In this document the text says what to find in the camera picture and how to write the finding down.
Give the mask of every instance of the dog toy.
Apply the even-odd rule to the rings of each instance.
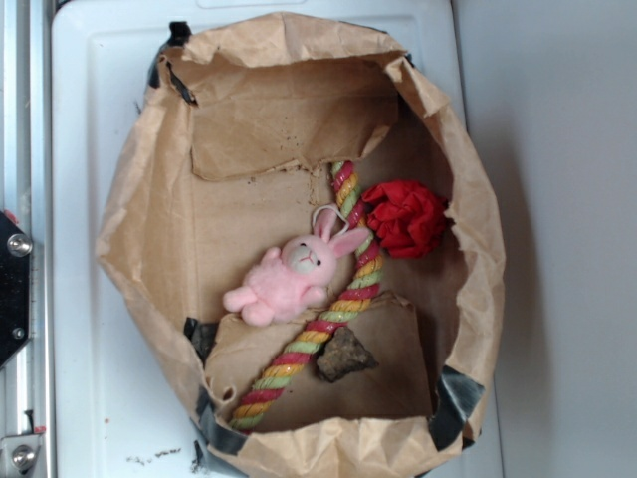
[[[356,249],[356,272],[352,282],[338,299],[289,343],[261,376],[234,410],[230,427],[249,434],[263,419],[265,413],[279,398],[292,377],[301,372],[312,355],[345,327],[360,312],[366,310],[380,289],[382,256],[371,231],[365,227],[364,205],[360,199],[358,177],[350,161],[336,162],[331,167],[336,203],[350,227],[367,231],[365,241]]]
[[[314,235],[295,237],[283,249],[269,249],[246,275],[243,286],[224,295],[224,307],[240,312],[246,324],[264,327],[289,322],[307,307],[324,302],[336,260],[353,252],[369,235],[365,228],[347,231],[345,225],[332,238],[338,214],[335,205],[318,209]]]

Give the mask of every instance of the white surface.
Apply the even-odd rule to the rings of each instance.
[[[505,476],[637,476],[637,3],[454,6],[509,256]]]
[[[93,254],[116,161],[170,21],[187,20],[197,32],[290,10],[386,30],[411,49],[415,64],[462,114],[447,1],[311,0],[275,7],[251,1],[231,8],[238,3],[201,9],[183,1],[76,0],[56,18],[54,320],[61,477],[187,476],[194,458],[186,413]],[[176,449],[181,451],[155,456]],[[497,478],[499,470],[492,408],[476,448],[431,476]]]

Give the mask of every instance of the brown paper bag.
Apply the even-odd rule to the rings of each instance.
[[[100,262],[209,449],[255,477],[405,477],[480,433],[498,350],[505,253],[498,206],[448,98],[388,35],[273,14],[173,38],[121,154]],[[298,376],[250,436],[227,420],[251,381],[318,311],[252,329],[221,297],[264,251],[333,202],[328,164],[362,188],[418,179],[453,227],[418,260],[387,260],[351,324],[380,367],[329,385]],[[330,299],[348,283],[341,260]],[[219,323],[205,363],[188,318]]]

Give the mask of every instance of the rock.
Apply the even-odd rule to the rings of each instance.
[[[334,383],[353,371],[375,368],[378,362],[349,327],[341,327],[318,357],[317,366],[318,376]]]

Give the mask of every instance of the plush toy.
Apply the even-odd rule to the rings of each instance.
[[[345,226],[330,239],[336,217],[335,205],[320,208],[314,216],[314,235],[296,237],[283,249],[269,249],[243,286],[224,294],[224,307],[241,312],[247,324],[264,327],[289,322],[307,307],[322,303],[336,272],[336,259],[356,250],[370,234],[364,227],[347,231]]]

